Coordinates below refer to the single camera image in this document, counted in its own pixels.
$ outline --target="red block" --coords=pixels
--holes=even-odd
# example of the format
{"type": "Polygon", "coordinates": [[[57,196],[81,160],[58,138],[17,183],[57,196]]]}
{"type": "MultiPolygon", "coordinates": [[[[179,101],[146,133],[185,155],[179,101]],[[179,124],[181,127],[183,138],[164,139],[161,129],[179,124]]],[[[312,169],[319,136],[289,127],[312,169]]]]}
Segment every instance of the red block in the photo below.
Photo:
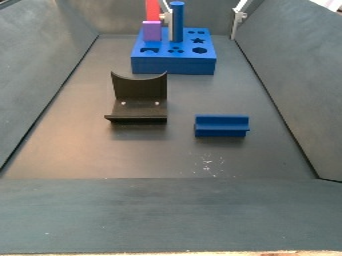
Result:
{"type": "Polygon", "coordinates": [[[159,21],[160,7],[157,0],[145,0],[145,20],[159,21]]]}

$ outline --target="metal bracket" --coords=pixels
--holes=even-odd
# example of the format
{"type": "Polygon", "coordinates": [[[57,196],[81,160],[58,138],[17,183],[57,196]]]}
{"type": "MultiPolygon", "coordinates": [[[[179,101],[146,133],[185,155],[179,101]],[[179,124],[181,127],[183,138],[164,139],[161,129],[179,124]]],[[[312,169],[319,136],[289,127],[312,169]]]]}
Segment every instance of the metal bracket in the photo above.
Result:
{"type": "Polygon", "coordinates": [[[157,0],[163,13],[159,15],[160,20],[168,24],[168,41],[173,40],[173,14],[165,0],[157,0]]]}
{"type": "Polygon", "coordinates": [[[231,22],[231,33],[229,33],[231,40],[235,40],[237,26],[241,23],[243,19],[247,18],[247,13],[244,13],[244,11],[248,8],[252,1],[253,0],[240,0],[237,6],[232,8],[232,22],[231,22]]]}

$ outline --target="gray wall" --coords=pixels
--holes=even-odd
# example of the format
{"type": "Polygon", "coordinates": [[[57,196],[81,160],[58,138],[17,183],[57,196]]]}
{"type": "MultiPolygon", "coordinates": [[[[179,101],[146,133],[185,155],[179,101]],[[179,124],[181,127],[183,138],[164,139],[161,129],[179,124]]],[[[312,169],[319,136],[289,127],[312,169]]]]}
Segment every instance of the gray wall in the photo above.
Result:
{"type": "MultiPolygon", "coordinates": [[[[144,0],[66,1],[100,34],[136,34],[145,18],[144,0]]],[[[185,2],[187,27],[207,27],[212,34],[228,34],[229,10],[239,0],[183,0],[183,2],[185,2]]]]}
{"type": "Polygon", "coordinates": [[[236,41],[308,160],[342,180],[342,17],[307,0],[265,0],[236,41]]]}
{"type": "Polygon", "coordinates": [[[260,6],[260,4],[263,3],[264,0],[253,0],[245,10],[248,17],[251,16],[251,14],[253,13],[253,11],[257,9],[257,7],[260,6]]]}
{"type": "Polygon", "coordinates": [[[21,0],[0,9],[0,166],[97,33],[64,0],[21,0]]]}

